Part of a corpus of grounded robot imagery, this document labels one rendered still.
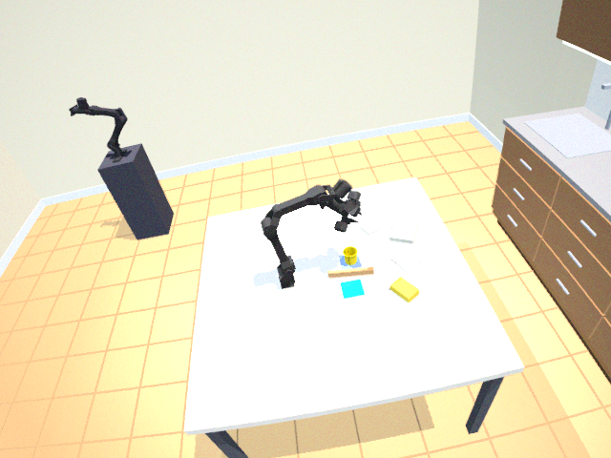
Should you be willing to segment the yellow rectangular block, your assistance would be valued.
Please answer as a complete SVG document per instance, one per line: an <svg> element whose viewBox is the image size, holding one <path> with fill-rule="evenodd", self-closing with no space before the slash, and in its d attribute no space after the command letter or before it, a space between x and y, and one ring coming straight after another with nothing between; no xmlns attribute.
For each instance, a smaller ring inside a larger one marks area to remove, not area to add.
<svg viewBox="0 0 611 458"><path fill-rule="evenodd" d="M420 290L410 284L408 281L404 280L402 277L390 285L390 290L396 293L407 303L413 301L418 295L420 295Z"/></svg>

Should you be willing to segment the yellow cup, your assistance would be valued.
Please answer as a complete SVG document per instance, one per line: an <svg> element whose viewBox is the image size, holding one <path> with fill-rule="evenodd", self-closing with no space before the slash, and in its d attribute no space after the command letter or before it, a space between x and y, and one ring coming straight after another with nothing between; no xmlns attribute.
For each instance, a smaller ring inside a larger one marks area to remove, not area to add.
<svg viewBox="0 0 611 458"><path fill-rule="evenodd" d="M352 247L352 246L346 247L343 251L346 264L348 265L355 264L357 262L357 253L358 253L358 250L355 247Z"/></svg>

